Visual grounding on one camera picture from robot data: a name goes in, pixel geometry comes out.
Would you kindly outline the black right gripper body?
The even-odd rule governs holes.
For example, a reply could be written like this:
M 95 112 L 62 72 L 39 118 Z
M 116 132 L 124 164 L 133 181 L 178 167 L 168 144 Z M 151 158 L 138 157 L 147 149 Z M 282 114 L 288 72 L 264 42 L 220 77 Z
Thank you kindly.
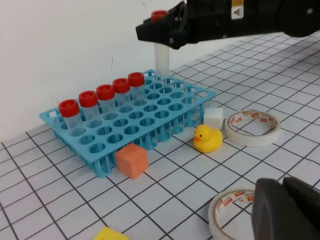
M 188 0 L 190 43 L 277 30 L 276 0 Z

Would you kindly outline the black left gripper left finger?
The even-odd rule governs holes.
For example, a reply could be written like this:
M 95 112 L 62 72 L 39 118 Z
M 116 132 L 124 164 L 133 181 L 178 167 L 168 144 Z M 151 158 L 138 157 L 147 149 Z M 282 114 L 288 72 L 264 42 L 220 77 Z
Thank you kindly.
M 296 240 L 290 216 L 294 202 L 274 179 L 256 181 L 251 223 L 255 240 Z

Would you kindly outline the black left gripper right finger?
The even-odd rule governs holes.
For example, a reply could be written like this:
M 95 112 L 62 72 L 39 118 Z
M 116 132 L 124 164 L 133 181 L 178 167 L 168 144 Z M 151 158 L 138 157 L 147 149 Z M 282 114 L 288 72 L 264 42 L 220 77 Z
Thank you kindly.
M 289 217 L 297 240 L 320 238 L 320 192 L 308 183 L 294 177 L 285 177 L 282 186 L 293 200 Z

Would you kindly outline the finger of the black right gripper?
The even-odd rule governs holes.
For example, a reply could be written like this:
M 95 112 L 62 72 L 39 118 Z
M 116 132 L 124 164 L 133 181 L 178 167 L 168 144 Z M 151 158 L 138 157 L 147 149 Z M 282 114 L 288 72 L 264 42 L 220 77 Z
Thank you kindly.
M 151 17 L 135 27 L 138 40 L 158 43 L 178 50 L 189 43 L 188 17 L 165 15 Z
M 144 25 L 186 25 L 188 23 L 187 3 L 185 1 L 181 1 L 169 10 L 155 10 L 151 13 L 151 17 L 145 19 L 142 23 Z

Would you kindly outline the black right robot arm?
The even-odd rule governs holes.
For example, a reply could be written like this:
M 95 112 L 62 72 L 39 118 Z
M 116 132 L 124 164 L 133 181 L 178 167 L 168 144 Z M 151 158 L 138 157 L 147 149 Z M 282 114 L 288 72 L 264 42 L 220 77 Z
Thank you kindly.
M 187 0 L 158 10 L 138 25 L 138 40 L 178 50 L 186 44 L 283 32 L 309 36 L 320 29 L 318 0 Z

